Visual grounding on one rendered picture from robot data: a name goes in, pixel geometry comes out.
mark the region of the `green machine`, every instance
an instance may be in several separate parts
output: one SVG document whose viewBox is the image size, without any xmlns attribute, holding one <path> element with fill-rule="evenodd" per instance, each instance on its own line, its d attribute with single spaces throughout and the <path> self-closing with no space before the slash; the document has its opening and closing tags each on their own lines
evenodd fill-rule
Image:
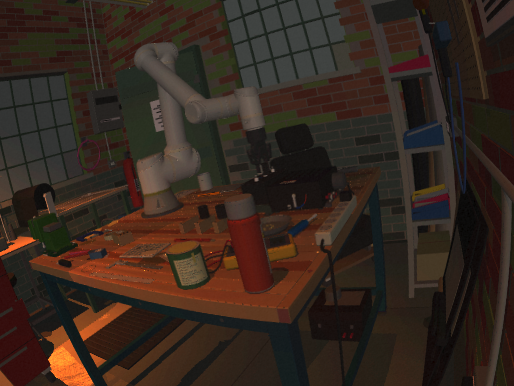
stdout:
<svg viewBox="0 0 514 386">
<path fill-rule="evenodd" d="M 77 246 L 68 236 L 68 228 L 55 213 L 44 214 L 28 221 L 30 234 L 43 243 L 45 253 L 56 257 Z"/>
</svg>

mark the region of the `red spray can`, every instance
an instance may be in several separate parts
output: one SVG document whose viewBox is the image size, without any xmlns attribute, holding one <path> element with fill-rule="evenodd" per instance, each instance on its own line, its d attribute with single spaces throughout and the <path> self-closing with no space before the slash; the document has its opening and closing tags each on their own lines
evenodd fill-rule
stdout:
<svg viewBox="0 0 514 386">
<path fill-rule="evenodd" d="M 142 207 L 143 195 L 141 193 L 139 181 L 136 178 L 134 162 L 132 161 L 132 158 L 130 158 L 130 153 L 128 151 L 125 152 L 125 159 L 123 160 L 123 172 L 125 173 L 125 179 L 127 180 L 132 205 L 134 208 Z"/>
<path fill-rule="evenodd" d="M 275 282 L 253 196 L 240 194 L 230 197 L 225 201 L 225 209 L 245 291 L 251 294 L 268 291 Z"/>
</svg>

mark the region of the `robotic arm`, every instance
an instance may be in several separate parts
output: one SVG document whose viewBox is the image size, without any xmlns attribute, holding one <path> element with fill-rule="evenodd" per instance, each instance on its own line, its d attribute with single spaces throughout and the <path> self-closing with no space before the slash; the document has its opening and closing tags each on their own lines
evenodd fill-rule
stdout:
<svg viewBox="0 0 514 386">
<path fill-rule="evenodd" d="M 137 170 L 144 195 L 145 216 L 171 213 L 182 207 L 171 184 L 192 177 L 200 169 L 200 156 L 187 142 L 181 108 L 191 123 L 204 123 L 239 114 L 251 145 L 248 155 L 257 170 L 268 172 L 271 149 L 266 144 L 264 116 L 255 87 L 238 89 L 232 95 L 205 99 L 175 73 L 178 49 L 173 43 L 140 47 L 134 56 L 139 70 L 156 82 L 166 137 L 163 153 L 140 159 Z"/>
</svg>

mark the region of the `yellow book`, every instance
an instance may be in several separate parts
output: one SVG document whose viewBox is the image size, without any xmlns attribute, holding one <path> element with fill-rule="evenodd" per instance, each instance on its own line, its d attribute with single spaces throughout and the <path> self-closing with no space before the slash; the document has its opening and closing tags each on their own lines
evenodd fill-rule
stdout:
<svg viewBox="0 0 514 386">
<path fill-rule="evenodd" d="M 432 192 L 436 192 L 438 190 L 443 190 L 445 189 L 446 186 L 444 184 L 441 184 L 441 185 L 437 185 L 437 186 L 433 186 L 431 188 L 426 188 L 426 189 L 421 189 L 421 190 L 417 190 L 414 192 L 414 194 L 412 195 L 412 202 L 414 202 L 414 200 L 416 199 L 416 197 L 418 196 L 422 196 L 423 194 L 428 194 L 428 193 L 432 193 Z"/>
</svg>

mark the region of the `yellow multimeter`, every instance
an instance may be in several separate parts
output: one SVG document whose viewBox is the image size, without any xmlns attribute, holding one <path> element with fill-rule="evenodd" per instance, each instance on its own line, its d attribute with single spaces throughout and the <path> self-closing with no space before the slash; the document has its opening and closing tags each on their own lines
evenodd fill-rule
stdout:
<svg viewBox="0 0 514 386">
<path fill-rule="evenodd" d="M 266 245 L 270 261 L 288 259 L 290 257 L 295 257 L 298 254 L 293 236 L 288 233 L 276 237 L 265 238 L 264 244 Z M 223 264 L 227 271 L 239 268 L 237 265 L 236 255 L 230 245 L 227 246 L 225 257 L 223 258 Z"/>
</svg>

